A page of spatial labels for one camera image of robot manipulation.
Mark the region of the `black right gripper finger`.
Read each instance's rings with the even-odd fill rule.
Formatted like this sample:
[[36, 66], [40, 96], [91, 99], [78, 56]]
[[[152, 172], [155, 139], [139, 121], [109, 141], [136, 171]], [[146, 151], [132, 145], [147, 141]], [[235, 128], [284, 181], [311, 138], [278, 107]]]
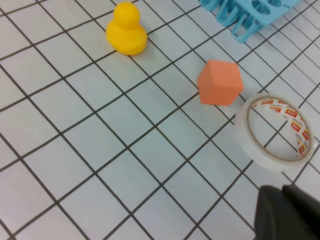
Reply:
[[295, 185], [259, 189], [254, 218], [256, 240], [318, 240], [320, 202]]

